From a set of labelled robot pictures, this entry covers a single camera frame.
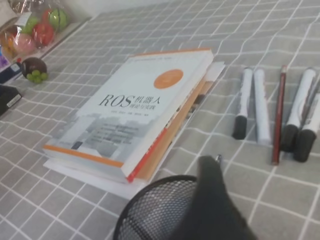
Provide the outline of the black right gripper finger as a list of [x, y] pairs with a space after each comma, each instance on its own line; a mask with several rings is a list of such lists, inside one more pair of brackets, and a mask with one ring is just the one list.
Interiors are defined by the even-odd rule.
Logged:
[[258, 237], [230, 198], [220, 163], [212, 156], [198, 159], [197, 184], [173, 240], [257, 240]]

